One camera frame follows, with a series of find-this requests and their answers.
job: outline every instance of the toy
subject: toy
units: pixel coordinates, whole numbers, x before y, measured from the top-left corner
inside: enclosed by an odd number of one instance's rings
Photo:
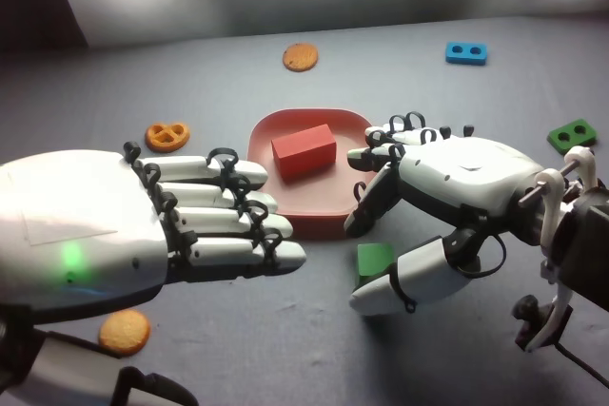
[[[389,243],[359,244],[355,288],[363,286],[370,278],[381,274],[394,261],[393,247]]]
[[[284,66],[292,71],[311,70],[317,64],[317,48],[310,43],[297,43],[284,51]]]
[[[275,164],[286,181],[336,162],[336,140],[327,124],[276,138],[271,143]]]
[[[146,130],[146,145],[156,152],[171,152],[180,149],[189,138],[190,129],[182,123],[171,126],[153,124]]]
[[[597,140],[597,132],[585,119],[577,119],[552,130],[548,133],[547,140],[560,154],[566,154],[573,146],[593,145]]]
[[[483,43],[448,42],[446,62],[483,66],[486,64],[486,45]]]
[[[135,306],[173,282],[282,275],[305,262],[286,240],[290,223],[261,202],[274,201],[257,192],[260,165],[226,148],[140,153],[131,142],[124,157],[58,151],[0,167],[2,390],[27,403],[197,405],[166,377],[34,325]]]
[[[336,140],[336,163],[286,184],[273,159],[272,140],[323,124],[328,124]],[[349,149],[366,145],[362,132],[368,127],[370,123],[360,114],[336,108],[282,109],[254,127],[247,159],[266,169],[268,179],[262,190],[277,200],[277,214],[290,221],[294,238],[344,238],[344,220],[355,207],[351,186],[345,184],[368,183],[373,175],[351,168],[345,156]]]
[[[421,127],[412,125],[413,116]],[[347,235],[368,232],[400,199],[455,230],[398,257],[353,292],[351,307],[366,316],[404,308],[414,313],[420,304],[452,295],[501,268],[507,252],[500,234],[509,231],[540,246],[545,257],[541,276],[558,287],[549,305],[539,307],[533,296],[516,303],[513,316],[524,320],[518,345],[527,352],[555,345],[609,387],[609,381],[559,343],[573,292],[609,311],[609,190],[597,179],[592,152],[574,146],[562,170],[543,169],[516,149],[472,137],[472,126],[458,137],[448,126],[426,127],[416,112],[393,116],[388,125],[365,134],[370,147],[349,151],[347,159],[359,170],[378,174],[367,188],[356,184],[358,207],[344,224]],[[574,170],[581,181],[567,182],[565,175]],[[478,253],[488,237],[498,242],[501,260],[481,271]]]
[[[150,322],[136,309],[124,309],[110,314],[99,331],[102,347],[132,356],[142,350],[150,336]]]

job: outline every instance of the red rectangular block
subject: red rectangular block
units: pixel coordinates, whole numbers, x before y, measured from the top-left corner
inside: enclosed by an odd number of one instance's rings
[[[284,180],[336,162],[336,140],[327,124],[276,138],[271,144]]]

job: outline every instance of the green cube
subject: green cube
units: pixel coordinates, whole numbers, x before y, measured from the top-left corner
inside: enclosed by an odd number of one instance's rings
[[[393,247],[386,242],[358,245],[358,265],[355,288],[362,287],[371,278],[381,274],[395,261]]]
[[[548,142],[560,154],[566,154],[573,146],[590,146],[596,141],[597,132],[585,119],[577,119],[548,133]]]

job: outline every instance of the table surface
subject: table surface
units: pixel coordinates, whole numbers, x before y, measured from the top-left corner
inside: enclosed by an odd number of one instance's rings
[[[282,65],[295,42],[317,46],[305,73]],[[447,41],[488,45],[486,67],[444,61]],[[562,157],[547,132],[583,117],[609,176],[609,19],[509,18],[199,40],[151,48],[0,59],[0,161],[71,148],[120,151],[148,125],[187,122],[184,154],[230,146],[285,107],[340,107],[373,125],[416,109],[431,126],[465,124],[541,164]],[[360,242],[397,252],[450,227],[399,204],[359,240],[306,242],[306,265],[277,278],[173,284],[139,306],[153,323],[127,359],[183,383],[202,405],[606,405],[609,392],[553,349],[526,355],[511,318],[523,295],[552,299],[541,253],[511,235],[495,276],[417,313],[366,322],[347,305]],[[489,258],[496,246],[484,251]],[[609,315],[582,299],[563,344],[609,376]],[[104,317],[48,325],[96,340]],[[0,404],[21,404],[4,395]]]

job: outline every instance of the cookie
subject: cookie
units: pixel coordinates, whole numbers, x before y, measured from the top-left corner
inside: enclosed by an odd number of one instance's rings
[[[311,70],[317,59],[317,48],[310,43],[297,43],[284,51],[284,66],[292,71]]]
[[[171,152],[180,149],[190,138],[186,124],[153,124],[146,130],[146,145],[156,152]]]
[[[99,343],[122,356],[139,352],[150,336],[150,322],[135,309],[111,314],[99,331]]]

